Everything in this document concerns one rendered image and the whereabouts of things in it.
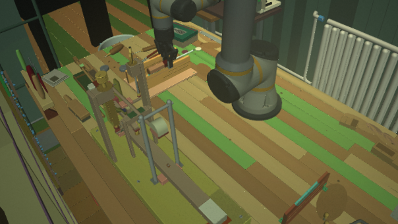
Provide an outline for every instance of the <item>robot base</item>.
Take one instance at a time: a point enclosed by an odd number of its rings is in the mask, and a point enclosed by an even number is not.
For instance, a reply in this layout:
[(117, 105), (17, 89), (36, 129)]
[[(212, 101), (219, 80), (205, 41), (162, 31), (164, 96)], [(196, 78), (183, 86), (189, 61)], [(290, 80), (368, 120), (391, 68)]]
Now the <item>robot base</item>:
[(246, 119), (253, 120), (253, 121), (264, 121), (264, 120), (268, 120), (268, 119), (275, 117), (281, 111), (282, 99), (279, 95), (277, 95), (277, 103), (276, 103), (275, 109), (273, 109), (272, 111), (270, 111), (268, 113), (264, 113), (261, 115), (257, 115), (257, 114), (253, 114), (253, 113), (244, 111), (242, 108), (239, 107), (237, 101), (232, 103), (232, 108), (234, 109), (235, 112), (237, 112), (237, 114), (239, 114), (240, 116), (242, 116)]

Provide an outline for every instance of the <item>wooden floor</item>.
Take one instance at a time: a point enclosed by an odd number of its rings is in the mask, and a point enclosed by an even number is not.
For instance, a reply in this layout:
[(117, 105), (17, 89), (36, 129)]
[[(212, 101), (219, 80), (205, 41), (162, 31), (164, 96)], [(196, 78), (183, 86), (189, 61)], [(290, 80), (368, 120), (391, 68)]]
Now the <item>wooden floor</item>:
[[(147, 13), (146, 7), (136, 1), (124, 0), (122, 2), (145, 14)], [(118, 10), (114, 7), (108, 6), (108, 10), (113, 16), (130, 27), (145, 31), (146, 27), (143, 24), (136, 22), (131, 17), (128, 18), (125, 14), (118, 13)], [(76, 3), (49, 15), (87, 51), (90, 53), (96, 51), (96, 48), (90, 44), (80, 5)], [(200, 41), (206, 43), (209, 40), (201, 36)], [(32, 45), (40, 61), (42, 59), (41, 53), (35, 43), (32, 43)], [(41, 62), (40, 65), (42, 69), (45, 68), (44, 62)], [(249, 121), (238, 116), (230, 104), (220, 102), (211, 93), (204, 82), (206, 73), (201, 71), (202, 69), (198, 69), (198, 76), (169, 89), (169, 92), (252, 156), (256, 163), (246, 170), (243, 169), (175, 112), (179, 148), (253, 217), (252, 223), (276, 224), (287, 208), (295, 203), (325, 171), (331, 173), (328, 184), (338, 183), (343, 185), (349, 195), (347, 207), (343, 214), (329, 223), (346, 224), (356, 219), (363, 219), (368, 223), (396, 222), (389, 216), (390, 209), (345, 177), (330, 169), (319, 159), (307, 153), (292, 140), (275, 131), (266, 123)], [(329, 116), (339, 120), (344, 113), (350, 111), (350, 109), (341, 105), (329, 105), (329, 101), (332, 100), (327, 98), (322, 100), (324, 96), (318, 96), (321, 94), (314, 92), (311, 88), (311, 90), (308, 90), (308, 88), (300, 87), (297, 82), (301, 81), (296, 78), (289, 78), (289, 75), (283, 71), (278, 70), (277, 74), (276, 84), (315, 105)], [(129, 94), (128, 96), (132, 99), (136, 98), (136, 94)], [(158, 97), (152, 99), (154, 109), (162, 105), (164, 105), (164, 102)], [(167, 120), (166, 112), (163, 111), (160, 115)], [(392, 195), (398, 196), (394, 192), (398, 190), (398, 171), (388, 164), (358, 145), (354, 145), (349, 151), (336, 146), (319, 132), (306, 126), (284, 110), (277, 117), (341, 161), (360, 171), (382, 188), (387, 188)], [(318, 197), (313, 199), (292, 223), (321, 223), (322, 220), (316, 213), (317, 199)]]

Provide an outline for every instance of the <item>radiator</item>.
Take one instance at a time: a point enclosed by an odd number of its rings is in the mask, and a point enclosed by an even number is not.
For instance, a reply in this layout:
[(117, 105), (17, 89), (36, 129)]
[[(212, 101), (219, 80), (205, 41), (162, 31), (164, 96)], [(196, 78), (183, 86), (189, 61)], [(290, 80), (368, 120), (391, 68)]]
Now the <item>radiator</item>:
[(302, 79), (389, 130), (398, 132), (398, 122), (392, 124), (398, 111), (398, 97), (394, 96), (398, 87), (398, 47), (328, 19), (314, 79), (309, 82), (306, 73), (316, 21), (323, 21), (320, 17), (315, 11)]

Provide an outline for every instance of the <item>pink block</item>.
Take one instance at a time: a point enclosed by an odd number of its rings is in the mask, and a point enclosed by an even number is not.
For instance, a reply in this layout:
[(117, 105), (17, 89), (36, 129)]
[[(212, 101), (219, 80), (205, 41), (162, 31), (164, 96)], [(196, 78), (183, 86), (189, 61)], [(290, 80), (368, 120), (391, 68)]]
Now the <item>pink block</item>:
[(120, 108), (121, 109), (124, 109), (124, 108), (126, 108), (127, 107), (127, 104), (125, 103), (125, 102), (119, 102), (119, 105), (120, 105)]
[(157, 176), (157, 180), (160, 182), (161, 185), (165, 185), (167, 182), (169, 182), (169, 180), (167, 180), (167, 177), (165, 177), (163, 173)]

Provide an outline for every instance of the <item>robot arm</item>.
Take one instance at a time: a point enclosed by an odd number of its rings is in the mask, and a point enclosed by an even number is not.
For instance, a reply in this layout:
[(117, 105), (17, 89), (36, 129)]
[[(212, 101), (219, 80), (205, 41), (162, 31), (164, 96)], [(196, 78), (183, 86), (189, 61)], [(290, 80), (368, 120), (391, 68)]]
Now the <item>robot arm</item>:
[(190, 22), (197, 11), (213, 6), (221, 0), (148, 0), (157, 51), (173, 68), (178, 50), (173, 46), (173, 19)]

